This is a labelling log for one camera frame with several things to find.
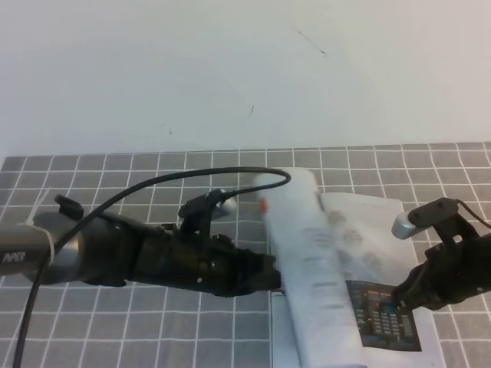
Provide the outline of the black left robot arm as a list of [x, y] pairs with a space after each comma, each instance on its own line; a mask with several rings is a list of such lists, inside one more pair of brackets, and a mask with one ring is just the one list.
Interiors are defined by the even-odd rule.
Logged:
[[28, 280], [43, 260], [48, 268], [41, 284], [79, 281], [121, 288], [129, 281], [236, 297], [281, 286], [275, 257], [237, 248], [226, 235], [211, 235], [211, 221], [236, 205], [214, 190], [189, 200], [178, 216], [181, 225], [146, 225], [104, 212], [61, 250], [50, 243], [62, 238], [84, 215], [78, 202], [62, 195], [59, 209], [34, 217], [33, 225], [1, 227], [1, 273]]

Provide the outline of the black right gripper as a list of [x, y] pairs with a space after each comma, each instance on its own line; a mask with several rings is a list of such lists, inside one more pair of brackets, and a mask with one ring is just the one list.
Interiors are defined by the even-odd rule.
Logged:
[[432, 311], [490, 292], [490, 237], [464, 239], [426, 250], [427, 260], [416, 266], [392, 293], [398, 307]]

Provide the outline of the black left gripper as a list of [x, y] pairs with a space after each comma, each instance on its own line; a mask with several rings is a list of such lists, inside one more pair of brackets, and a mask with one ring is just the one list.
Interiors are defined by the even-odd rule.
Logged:
[[282, 288], [275, 257], [236, 247], [231, 238], [183, 234], [174, 225], [148, 228], [132, 265], [132, 280], [238, 297]]

